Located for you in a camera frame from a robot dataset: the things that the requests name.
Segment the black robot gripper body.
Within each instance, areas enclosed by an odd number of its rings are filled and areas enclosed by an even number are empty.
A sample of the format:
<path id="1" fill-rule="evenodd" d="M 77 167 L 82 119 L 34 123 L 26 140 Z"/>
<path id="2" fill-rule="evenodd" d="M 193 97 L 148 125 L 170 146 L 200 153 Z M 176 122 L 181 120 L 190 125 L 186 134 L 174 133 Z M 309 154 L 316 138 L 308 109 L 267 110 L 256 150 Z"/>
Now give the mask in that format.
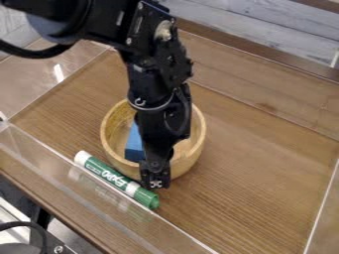
<path id="1" fill-rule="evenodd" d="M 144 152 L 140 161 L 170 161 L 174 145 L 190 136 L 190 119 L 192 96 L 189 86 L 184 83 L 160 110 L 138 110 L 134 113 L 132 123 L 137 125 Z"/>

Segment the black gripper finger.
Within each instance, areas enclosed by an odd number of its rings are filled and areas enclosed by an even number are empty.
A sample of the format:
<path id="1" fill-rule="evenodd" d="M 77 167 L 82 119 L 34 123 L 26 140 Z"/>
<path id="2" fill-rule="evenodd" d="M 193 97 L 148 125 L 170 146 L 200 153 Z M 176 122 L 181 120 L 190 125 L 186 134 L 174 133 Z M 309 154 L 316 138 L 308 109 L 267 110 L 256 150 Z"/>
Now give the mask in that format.
<path id="1" fill-rule="evenodd" d="M 170 186 L 170 166 L 165 163 L 158 171 L 154 171 L 145 161 L 138 162 L 141 185 L 148 190 L 168 189 Z"/>

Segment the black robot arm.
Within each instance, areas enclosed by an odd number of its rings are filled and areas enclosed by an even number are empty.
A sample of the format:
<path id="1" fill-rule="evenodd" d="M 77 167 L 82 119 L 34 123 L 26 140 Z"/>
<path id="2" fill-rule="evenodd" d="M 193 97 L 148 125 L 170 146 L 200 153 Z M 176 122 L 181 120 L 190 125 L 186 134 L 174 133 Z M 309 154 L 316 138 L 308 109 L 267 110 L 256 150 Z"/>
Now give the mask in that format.
<path id="1" fill-rule="evenodd" d="M 0 6 L 22 12 L 36 32 L 54 44 L 32 51 L 0 39 L 0 51 L 6 54 L 46 59 L 81 40 L 117 50 L 144 151 L 141 185 L 166 189 L 173 147 L 190 136 L 193 66 L 169 9 L 157 0 L 0 0 Z"/>

